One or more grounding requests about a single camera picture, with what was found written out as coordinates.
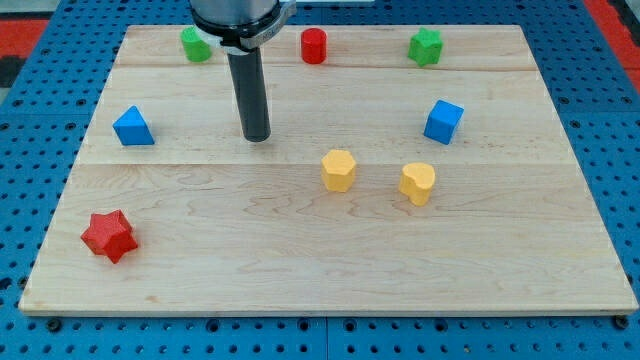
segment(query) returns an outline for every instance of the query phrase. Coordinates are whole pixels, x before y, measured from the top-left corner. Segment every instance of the yellow heart block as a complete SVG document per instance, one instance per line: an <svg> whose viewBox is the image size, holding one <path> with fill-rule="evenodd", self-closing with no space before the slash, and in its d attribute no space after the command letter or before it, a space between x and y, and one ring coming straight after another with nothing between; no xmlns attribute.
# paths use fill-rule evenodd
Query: yellow heart block
<svg viewBox="0 0 640 360"><path fill-rule="evenodd" d="M347 192L356 179L356 161L346 150L331 150L322 158L322 181L329 191Z"/></svg>
<svg viewBox="0 0 640 360"><path fill-rule="evenodd" d="M415 206L424 206L429 201L431 188L436 182L436 171L425 163L411 163L402 168L398 190L407 195Z"/></svg>

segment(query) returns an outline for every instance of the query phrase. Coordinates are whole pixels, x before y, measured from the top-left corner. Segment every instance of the blue block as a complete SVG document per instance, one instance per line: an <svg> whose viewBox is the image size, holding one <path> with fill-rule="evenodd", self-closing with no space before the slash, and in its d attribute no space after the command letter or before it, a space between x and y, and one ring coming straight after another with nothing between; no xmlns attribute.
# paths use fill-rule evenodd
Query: blue block
<svg viewBox="0 0 640 360"><path fill-rule="evenodd" d="M459 106L438 100L427 118L424 136L449 145L460 124L463 112L464 109Z"/></svg>
<svg viewBox="0 0 640 360"><path fill-rule="evenodd" d="M153 137L138 108L132 106L113 124L120 142L129 145L153 145Z"/></svg>

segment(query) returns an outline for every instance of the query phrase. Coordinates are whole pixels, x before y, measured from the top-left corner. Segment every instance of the blue pegboard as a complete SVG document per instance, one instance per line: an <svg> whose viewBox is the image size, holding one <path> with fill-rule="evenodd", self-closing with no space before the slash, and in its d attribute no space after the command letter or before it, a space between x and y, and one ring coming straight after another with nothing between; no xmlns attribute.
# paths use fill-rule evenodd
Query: blue pegboard
<svg viewBox="0 0 640 360"><path fill-rule="evenodd" d="M640 358L640 317L27 318L17 302L130 24L186 24L186 0L63 0L0 109L0 358ZM295 24L519 24L607 231L640 291L640 100L569 0L377 0Z"/></svg>

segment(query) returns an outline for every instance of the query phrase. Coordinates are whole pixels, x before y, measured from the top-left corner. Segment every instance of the toy block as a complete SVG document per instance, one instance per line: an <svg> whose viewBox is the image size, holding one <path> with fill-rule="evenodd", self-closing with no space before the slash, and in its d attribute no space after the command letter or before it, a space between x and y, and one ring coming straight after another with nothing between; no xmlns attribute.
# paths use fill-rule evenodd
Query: toy block
<svg viewBox="0 0 640 360"><path fill-rule="evenodd" d="M440 61L441 52L440 31L420 28L420 31L411 37L408 56L420 67L427 64L437 64Z"/></svg>
<svg viewBox="0 0 640 360"><path fill-rule="evenodd" d="M300 45L302 60L307 64L321 64L327 58L327 34L322 29L303 31Z"/></svg>
<svg viewBox="0 0 640 360"><path fill-rule="evenodd" d="M460 106L438 100L427 118L424 136L449 145L458 129L462 113L464 109Z"/></svg>
<svg viewBox="0 0 640 360"><path fill-rule="evenodd" d="M415 206L424 206L429 201L431 188L436 181L433 166L424 163L411 163L402 168L398 190L409 197Z"/></svg>
<svg viewBox="0 0 640 360"><path fill-rule="evenodd" d="M195 26L189 26L180 33L182 48L191 62L203 62L211 57L211 48L196 33Z"/></svg>
<svg viewBox="0 0 640 360"><path fill-rule="evenodd" d="M91 214L89 228L80 236L96 255L105 255L114 264L124 253L136 249L133 228L121 210L109 214Z"/></svg>
<svg viewBox="0 0 640 360"><path fill-rule="evenodd" d="M153 145L153 137L147 123L136 106L127 110L114 124L120 142L124 146Z"/></svg>
<svg viewBox="0 0 640 360"><path fill-rule="evenodd" d="M329 191L347 192L356 179L356 161L346 150L331 150L322 158L322 181Z"/></svg>

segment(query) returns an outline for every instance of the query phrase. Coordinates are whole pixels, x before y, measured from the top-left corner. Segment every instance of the red star block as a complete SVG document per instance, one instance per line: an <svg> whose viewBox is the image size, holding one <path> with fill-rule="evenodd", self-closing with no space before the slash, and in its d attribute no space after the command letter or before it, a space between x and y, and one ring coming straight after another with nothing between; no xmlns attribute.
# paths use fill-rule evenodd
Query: red star block
<svg viewBox="0 0 640 360"><path fill-rule="evenodd" d="M127 251L138 247L133 228L121 210L106 215L91 214L89 228L80 236L96 255L105 255L117 264Z"/></svg>

